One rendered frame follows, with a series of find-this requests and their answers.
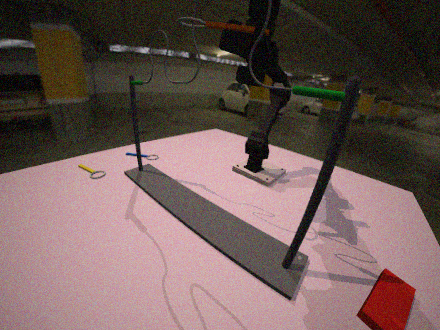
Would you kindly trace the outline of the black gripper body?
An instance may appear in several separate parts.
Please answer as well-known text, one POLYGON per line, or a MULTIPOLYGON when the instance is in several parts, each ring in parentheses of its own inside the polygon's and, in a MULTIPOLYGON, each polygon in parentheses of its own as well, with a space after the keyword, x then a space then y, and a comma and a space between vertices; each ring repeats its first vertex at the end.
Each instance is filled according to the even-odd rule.
MULTIPOLYGON (((272 5, 271 5, 270 18, 269 18, 270 21, 276 20, 276 18, 278 16, 278 12, 279 12, 280 1, 281 0, 271 0, 272 5)), ((266 20, 266 17, 268 14, 267 11, 268 11, 268 7, 269 7, 268 2, 269 2, 269 0, 250 0, 248 16, 266 20)), ((251 36, 252 36, 252 33, 247 33, 244 41, 250 40, 251 36)), ((267 37, 268 37, 269 43, 271 43, 272 36, 267 36, 267 37)), ((259 69, 261 67, 261 61, 265 62, 266 60, 251 57, 253 74, 257 78, 257 80, 263 84, 265 74, 266 74, 266 69, 259 69), (259 68, 254 68, 255 62, 257 62, 256 67, 259 67, 259 68)), ((258 87, 261 86, 261 85, 257 84, 254 81, 254 79, 252 78, 252 76, 250 74, 249 67, 248 66, 241 66, 241 64, 239 64, 238 69, 237 69, 236 80, 238 83, 241 83, 241 84, 247 84, 247 85, 258 86, 258 87)))

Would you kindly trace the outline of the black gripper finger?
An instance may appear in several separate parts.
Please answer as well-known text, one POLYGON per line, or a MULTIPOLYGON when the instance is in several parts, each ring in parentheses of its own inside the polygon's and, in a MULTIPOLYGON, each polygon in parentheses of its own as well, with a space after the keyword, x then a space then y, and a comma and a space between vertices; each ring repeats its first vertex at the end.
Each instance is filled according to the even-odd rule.
MULTIPOLYGON (((250 37, 250 40, 246 40, 243 42, 243 45, 241 48, 241 55, 242 56, 249 57, 249 54, 253 48, 253 45, 258 40, 257 38, 260 36, 262 29, 263 29, 263 27, 257 26, 254 29, 254 32, 253 32, 252 36, 250 37)), ((262 38, 260 39, 259 43, 256 45, 256 48, 254 48, 255 50, 252 54, 252 58, 268 60, 268 57, 270 54, 270 47, 271 46, 270 46, 268 37, 266 35, 266 32, 264 31, 262 38), (261 56, 259 56, 259 55, 261 55, 261 56)))
MULTIPOLYGON (((251 18, 247 19, 245 26, 253 26, 253 27, 259 26, 259 27, 264 28, 265 22, 266 22, 265 19, 251 17, 251 18)), ((270 30, 268 35, 273 37, 274 30, 275 30, 275 22, 268 20, 268 24, 267 24, 266 29, 270 30)))

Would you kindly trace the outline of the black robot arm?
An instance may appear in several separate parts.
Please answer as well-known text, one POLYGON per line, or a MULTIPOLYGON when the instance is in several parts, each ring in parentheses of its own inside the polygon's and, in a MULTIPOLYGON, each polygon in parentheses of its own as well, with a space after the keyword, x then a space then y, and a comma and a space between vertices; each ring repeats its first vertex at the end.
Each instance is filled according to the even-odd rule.
MULTIPOLYGON (((243 57, 241 55, 241 48, 246 34, 246 32, 224 29, 221 34, 219 48, 226 52, 240 55, 239 57, 243 57)), ((276 48, 276 42, 271 41, 270 46, 271 51, 268 60, 265 62, 261 61, 260 68, 256 67, 257 62, 255 62, 254 68, 266 69, 266 74, 272 79, 272 87, 274 87, 274 83, 283 83, 285 88, 291 89, 287 80, 287 74, 285 74, 278 65, 279 53, 278 48, 276 48)), ((254 173, 264 170, 262 168, 262 160, 268 159, 269 155, 268 135, 279 114, 278 111, 285 107, 288 101, 290 101, 291 91, 269 89, 269 96, 271 104, 266 111, 266 115, 258 130, 251 132, 245 144, 245 153, 250 155, 247 165, 245 165, 244 168, 254 173)))

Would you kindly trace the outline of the orange long bar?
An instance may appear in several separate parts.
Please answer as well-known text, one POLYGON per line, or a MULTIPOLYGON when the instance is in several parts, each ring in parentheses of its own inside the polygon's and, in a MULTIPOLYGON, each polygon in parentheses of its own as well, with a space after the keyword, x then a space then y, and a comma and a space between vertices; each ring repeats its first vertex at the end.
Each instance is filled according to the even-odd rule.
POLYGON ((235 24, 227 24, 227 23, 220 23, 220 22, 204 22, 203 20, 199 20, 197 18, 191 18, 191 17, 183 17, 178 19, 178 23, 184 27, 192 28, 192 25, 186 24, 181 21, 194 21, 196 23, 201 23, 202 25, 195 25, 194 28, 196 29, 205 29, 207 28, 213 28, 213 29, 226 29, 226 30, 232 30, 232 31, 239 31, 239 32, 246 32, 246 33, 252 33, 254 32, 254 29, 256 27, 253 26, 245 26, 245 25, 235 25, 235 24))

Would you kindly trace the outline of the grey loop with yellow handle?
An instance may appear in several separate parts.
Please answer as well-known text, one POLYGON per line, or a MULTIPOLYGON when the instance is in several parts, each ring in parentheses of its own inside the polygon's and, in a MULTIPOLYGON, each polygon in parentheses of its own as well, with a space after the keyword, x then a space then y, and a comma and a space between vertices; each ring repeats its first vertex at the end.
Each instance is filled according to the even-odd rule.
POLYGON ((91 173, 91 174, 90 174, 90 178, 98 179, 98 178, 101 178, 101 177, 103 177, 104 175, 106 175, 104 170, 97 170, 97 171, 95 171, 95 170, 93 170, 93 169, 89 169, 88 167, 86 167, 86 166, 84 166, 84 165, 82 165, 82 164, 79 164, 78 166, 79 166, 79 168, 84 169, 84 170, 87 170, 88 172, 90 172, 90 173, 91 173), (92 177, 92 174, 94 174, 94 173, 96 173, 96 172, 104 172, 104 174, 101 175, 101 176, 99 176, 99 177, 92 177))

